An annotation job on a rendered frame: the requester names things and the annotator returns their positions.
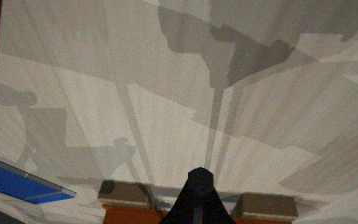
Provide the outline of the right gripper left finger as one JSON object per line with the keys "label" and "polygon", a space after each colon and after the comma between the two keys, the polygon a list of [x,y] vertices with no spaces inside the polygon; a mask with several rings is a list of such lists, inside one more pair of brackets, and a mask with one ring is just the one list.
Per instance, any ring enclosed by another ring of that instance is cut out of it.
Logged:
{"label": "right gripper left finger", "polygon": [[158,224],[193,224],[194,193],[187,184],[188,179],[172,209]]}

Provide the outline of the dark grey rod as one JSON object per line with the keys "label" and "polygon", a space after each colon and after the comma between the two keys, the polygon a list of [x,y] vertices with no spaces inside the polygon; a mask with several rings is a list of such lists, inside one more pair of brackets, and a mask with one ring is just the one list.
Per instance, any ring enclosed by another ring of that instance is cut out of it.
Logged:
{"label": "dark grey rod", "polygon": [[193,224],[200,224],[204,195],[213,191],[213,174],[203,167],[188,172],[187,189],[194,193]]}

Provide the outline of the blue notebook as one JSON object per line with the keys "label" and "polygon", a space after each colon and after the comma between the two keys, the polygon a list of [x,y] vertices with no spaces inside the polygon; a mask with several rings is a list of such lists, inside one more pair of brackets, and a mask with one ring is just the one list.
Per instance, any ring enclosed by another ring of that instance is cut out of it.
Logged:
{"label": "blue notebook", "polygon": [[0,193],[41,204],[75,198],[76,193],[0,162]]}

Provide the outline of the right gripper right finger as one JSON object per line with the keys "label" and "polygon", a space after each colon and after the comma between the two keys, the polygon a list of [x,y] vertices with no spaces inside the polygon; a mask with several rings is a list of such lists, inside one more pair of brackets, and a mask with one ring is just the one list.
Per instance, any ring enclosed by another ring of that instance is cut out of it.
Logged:
{"label": "right gripper right finger", "polygon": [[204,195],[202,224],[236,224],[226,211],[215,188]]}

